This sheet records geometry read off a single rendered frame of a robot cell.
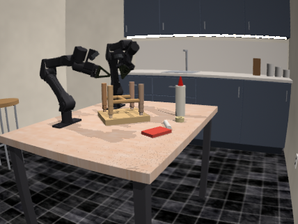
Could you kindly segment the white cylinder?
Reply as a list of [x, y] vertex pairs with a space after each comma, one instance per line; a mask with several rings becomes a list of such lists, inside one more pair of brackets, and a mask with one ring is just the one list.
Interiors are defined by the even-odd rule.
[[171, 129], [171, 126], [170, 126], [170, 124], [168, 123], [167, 120], [164, 120], [164, 125], [165, 125], [165, 127], [166, 127], [167, 129]]

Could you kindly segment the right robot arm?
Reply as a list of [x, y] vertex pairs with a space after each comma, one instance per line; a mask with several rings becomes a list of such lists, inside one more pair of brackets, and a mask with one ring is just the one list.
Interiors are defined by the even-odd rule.
[[[83, 68], [86, 68], [88, 70], [93, 70], [94, 63], [91, 64], [87, 61], [88, 59], [93, 61], [95, 57], [99, 55], [99, 53], [98, 51], [89, 49], [88, 55], [86, 57], [87, 51], [88, 50], [86, 48], [75, 47], [72, 55], [65, 55], [65, 56], [60, 56], [58, 58], [50, 58], [50, 59], [46, 58], [46, 59], [42, 59], [41, 61], [40, 78], [49, 84], [54, 94], [56, 95], [60, 106], [58, 111], [61, 112], [61, 117], [62, 117], [62, 121], [60, 123], [52, 125], [53, 128], [61, 129], [81, 121], [80, 118], [72, 118], [71, 110], [74, 110], [76, 102], [71, 95], [66, 93], [62, 85], [59, 83], [56, 77], [56, 67], [72, 66], [72, 70], [81, 72], [84, 64]], [[86, 57], [86, 61], [85, 61], [85, 57]], [[85, 61], [85, 63], [82, 61]], [[45, 69], [45, 68], [49, 68], [49, 69]]]

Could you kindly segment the grey bottle with red pointed cap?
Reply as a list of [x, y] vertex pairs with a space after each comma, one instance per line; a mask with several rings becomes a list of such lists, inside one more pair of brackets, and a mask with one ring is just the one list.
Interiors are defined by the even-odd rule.
[[180, 77], [179, 86], [175, 86], [175, 116], [185, 116], [185, 86]]

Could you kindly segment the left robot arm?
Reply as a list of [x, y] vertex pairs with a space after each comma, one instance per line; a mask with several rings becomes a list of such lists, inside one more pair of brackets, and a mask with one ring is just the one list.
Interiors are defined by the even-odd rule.
[[[111, 74], [111, 86], [113, 86], [113, 95], [122, 95], [123, 89], [120, 86], [118, 78], [117, 63], [125, 61], [131, 61], [131, 58], [139, 50], [139, 45], [136, 41], [132, 40], [120, 40], [114, 44], [107, 44], [106, 60], [109, 64]], [[110, 52], [113, 51], [113, 52]], [[124, 52], [125, 51], [125, 52]], [[119, 62], [118, 62], [119, 60]], [[125, 104], [114, 104], [113, 109], [119, 109], [125, 106]]]

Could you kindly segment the flat red rectangular pad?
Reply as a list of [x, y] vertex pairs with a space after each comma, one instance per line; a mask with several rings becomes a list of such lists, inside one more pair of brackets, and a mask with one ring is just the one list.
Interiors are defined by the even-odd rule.
[[151, 138], [155, 138], [155, 137], [162, 136], [165, 134], [170, 134], [170, 133], [171, 133], [171, 129], [167, 129], [165, 127], [155, 127], [152, 129], [147, 129], [147, 130], [141, 131], [141, 134], [143, 134], [144, 136], [151, 137]]

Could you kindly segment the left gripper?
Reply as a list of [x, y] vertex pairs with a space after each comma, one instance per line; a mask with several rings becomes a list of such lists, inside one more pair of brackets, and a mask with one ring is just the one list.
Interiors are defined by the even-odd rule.
[[[135, 65], [131, 62], [132, 62], [132, 60], [125, 61], [122, 63], [117, 63], [116, 67], [119, 68], [119, 70], [120, 70], [121, 79], [124, 79], [131, 72], [131, 70], [134, 70]], [[124, 73], [124, 75], [123, 75], [123, 73]]]

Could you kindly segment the tan wooden stool seat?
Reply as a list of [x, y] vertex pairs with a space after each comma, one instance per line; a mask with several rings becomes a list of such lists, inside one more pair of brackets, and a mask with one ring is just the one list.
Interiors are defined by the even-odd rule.
[[106, 112], [98, 111], [98, 117], [103, 121], [105, 126], [150, 121], [150, 115], [144, 112], [143, 115], [139, 115], [138, 108], [114, 109], [113, 118], [109, 118], [108, 110]]

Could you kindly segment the brown wooden stool leg frame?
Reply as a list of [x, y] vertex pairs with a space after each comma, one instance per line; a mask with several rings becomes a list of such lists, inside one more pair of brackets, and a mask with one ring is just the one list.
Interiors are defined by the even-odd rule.
[[[103, 112], [107, 111], [109, 118], [113, 118], [113, 105], [130, 103], [130, 109], [134, 109], [134, 103], [139, 103], [139, 115], [143, 115], [144, 108], [144, 84], [138, 84], [139, 98], [134, 98], [134, 82], [130, 82], [129, 95], [116, 95], [113, 96], [113, 86], [107, 86], [107, 83], [102, 83], [102, 109]], [[130, 98], [130, 99], [128, 99]], [[118, 100], [114, 100], [118, 99]]]

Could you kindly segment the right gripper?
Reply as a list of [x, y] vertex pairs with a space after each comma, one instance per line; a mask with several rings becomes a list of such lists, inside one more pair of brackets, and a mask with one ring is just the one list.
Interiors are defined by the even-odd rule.
[[[84, 64], [83, 64], [83, 67], [84, 67]], [[102, 68], [100, 65], [94, 65], [93, 66], [93, 69], [95, 70], [88, 70], [86, 68], [83, 68], [82, 67], [82, 73], [84, 74], [88, 74], [88, 75], [91, 75], [91, 77], [94, 77], [94, 78], [103, 78], [103, 77], [110, 77], [111, 75], [104, 69]], [[96, 70], [97, 69], [97, 70]], [[104, 76], [99, 76], [99, 73], [100, 73], [100, 70], [103, 70], [105, 73], [107, 73], [107, 75], [104, 75]], [[92, 73], [92, 74], [91, 74]]]

